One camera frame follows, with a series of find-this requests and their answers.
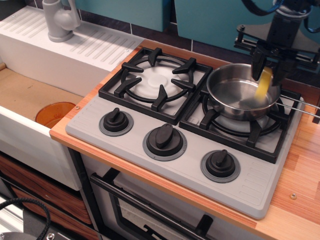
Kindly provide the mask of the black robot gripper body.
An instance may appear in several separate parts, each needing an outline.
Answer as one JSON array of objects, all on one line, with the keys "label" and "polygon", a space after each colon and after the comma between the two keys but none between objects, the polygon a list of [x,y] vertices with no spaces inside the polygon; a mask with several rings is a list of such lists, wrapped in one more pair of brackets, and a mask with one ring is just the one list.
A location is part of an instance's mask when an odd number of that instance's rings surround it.
[{"label": "black robot gripper body", "polygon": [[234,46],[253,52],[263,48],[267,58],[276,61],[294,60],[296,66],[316,70],[320,60],[320,44],[307,38],[300,30],[302,19],[276,14],[272,22],[260,25],[240,24]]}]

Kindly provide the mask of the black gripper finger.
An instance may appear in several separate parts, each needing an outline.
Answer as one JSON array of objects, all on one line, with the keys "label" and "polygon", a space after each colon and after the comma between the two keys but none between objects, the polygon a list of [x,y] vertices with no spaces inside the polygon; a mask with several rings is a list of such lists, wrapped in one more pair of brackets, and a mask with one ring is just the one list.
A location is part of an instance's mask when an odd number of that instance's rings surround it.
[{"label": "black gripper finger", "polygon": [[295,67],[296,62],[292,59],[280,60],[273,72],[272,86],[280,86]]},{"label": "black gripper finger", "polygon": [[252,55],[252,63],[251,63],[252,78],[255,81],[258,81],[260,79],[261,74],[264,70],[265,64],[266,64],[266,54],[264,53],[264,49],[261,47],[256,47]]}]

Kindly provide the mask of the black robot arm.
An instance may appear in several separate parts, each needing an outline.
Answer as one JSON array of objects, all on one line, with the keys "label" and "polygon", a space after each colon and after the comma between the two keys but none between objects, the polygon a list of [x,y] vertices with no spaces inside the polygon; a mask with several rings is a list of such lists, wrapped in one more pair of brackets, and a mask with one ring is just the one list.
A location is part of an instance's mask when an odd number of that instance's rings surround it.
[{"label": "black robot arm", "polygon": [[272,71],[273,86],[279,86],[297,67],[309,70],[318,68],[320,45],[300,30],[300,26],[304,25],[310,33],[320,31],[308,26],[312,9],[320,5],[318,0],[274,0],[268,10],[261,9],[252,0],[242,3],[256,16],[273,14],[270,23],[237,26],[238,36],[234,46],[248,51],[252,56],[251,76],[255,81],[260,79],[267,59],[276,61]]}]

